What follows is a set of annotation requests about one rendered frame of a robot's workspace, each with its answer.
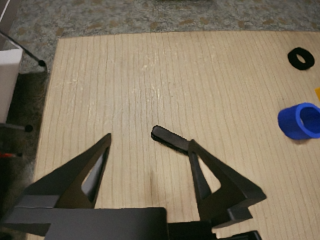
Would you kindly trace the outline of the yellow rectangular tray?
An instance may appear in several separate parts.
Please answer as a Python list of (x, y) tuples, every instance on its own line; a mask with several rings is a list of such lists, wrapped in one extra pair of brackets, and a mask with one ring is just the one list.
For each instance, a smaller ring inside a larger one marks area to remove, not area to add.
[(315, 93), (316, 93), (316, 95), (317, 95), (317, 97), (318, 97), (318, 99), (320, 101), (320, 87), (315, 89)]

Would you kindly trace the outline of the blue plastic ring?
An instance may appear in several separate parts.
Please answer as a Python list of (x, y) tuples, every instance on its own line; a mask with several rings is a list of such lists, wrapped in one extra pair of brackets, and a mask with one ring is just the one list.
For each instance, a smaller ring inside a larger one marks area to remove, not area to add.
[(278, 114), (278, 125), (291, 139), (320, 138), (320, 108), (312, 103), (301, 103), (285, 108)]

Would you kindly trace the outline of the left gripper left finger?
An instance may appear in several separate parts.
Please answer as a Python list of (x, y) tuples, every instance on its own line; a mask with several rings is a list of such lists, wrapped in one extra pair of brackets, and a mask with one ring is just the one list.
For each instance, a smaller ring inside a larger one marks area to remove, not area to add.
[(11, 206), (95, 209), (111, 144), (112, 135), (107, 133), (86, 151), (24, 188)]

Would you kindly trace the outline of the black stapler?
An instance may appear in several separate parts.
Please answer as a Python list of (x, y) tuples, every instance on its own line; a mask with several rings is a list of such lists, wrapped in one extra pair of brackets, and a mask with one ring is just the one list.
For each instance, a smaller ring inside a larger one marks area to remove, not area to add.
[(153, 127), (151, 138), (189, 157), (189, 140), (158, 125)]

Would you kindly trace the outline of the black rubber ring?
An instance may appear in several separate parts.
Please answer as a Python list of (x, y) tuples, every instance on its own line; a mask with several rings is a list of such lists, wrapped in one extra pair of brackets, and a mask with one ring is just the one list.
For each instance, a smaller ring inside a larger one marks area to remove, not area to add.
[[(297, 55), (300, 55), (305, 60), (305, 63), (301, 62), (297, 58)], [(315, 64), (313, 55), (304, 48), (298, 47), (293, 49), (288, 53), (287, 57), (289, 63), (298, 70), (306, 70)]]

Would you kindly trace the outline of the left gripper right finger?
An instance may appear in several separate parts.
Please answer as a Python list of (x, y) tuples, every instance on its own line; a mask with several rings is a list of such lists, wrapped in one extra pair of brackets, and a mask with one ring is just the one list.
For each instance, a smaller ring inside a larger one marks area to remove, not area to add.
[[(267, 199), (261, 187), (212, 155), (194, 139), (188, 144), (188, 154), (200, 220), (208, 220), (227, 210), (248, 208)], [(198, 157), (220, 182), (220, 188), (213, 193)]]

